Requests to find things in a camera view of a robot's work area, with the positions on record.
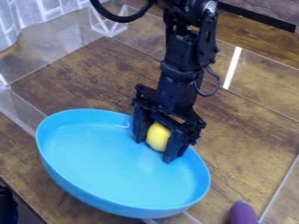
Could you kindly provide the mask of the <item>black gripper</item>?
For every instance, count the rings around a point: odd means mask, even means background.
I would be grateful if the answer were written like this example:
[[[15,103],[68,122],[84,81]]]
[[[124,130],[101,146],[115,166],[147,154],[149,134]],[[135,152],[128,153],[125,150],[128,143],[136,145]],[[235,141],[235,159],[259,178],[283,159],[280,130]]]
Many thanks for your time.
[[[177,67],[165,61],[160,65],[161,74],[157,89],[137,84],[135,86],[133,136],[140,144],[153,122],[159,122],[172,132],[163,153],[163,161],[169,164],[185,152],[189,145],[200,140],[205,122],[193,111],[197,98],[196,86],[201,83],[203,69]]]

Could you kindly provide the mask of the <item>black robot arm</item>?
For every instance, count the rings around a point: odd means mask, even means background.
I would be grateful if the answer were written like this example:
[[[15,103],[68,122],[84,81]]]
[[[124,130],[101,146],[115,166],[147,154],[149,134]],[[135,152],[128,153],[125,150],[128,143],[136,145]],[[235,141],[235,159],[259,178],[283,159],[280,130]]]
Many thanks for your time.
[[[160,64],[157,88],[135,86],[132,100],[133,137],[141,143],[153,123],[161,124],[171,136],[165,143],[163,161],[172,162],[200,140],[205,122],[193,111],[201,92],[204,74],[212,74],[219,48],[216,26],[219,0],[148,0],[163,9],[165,25],[165,55]]]

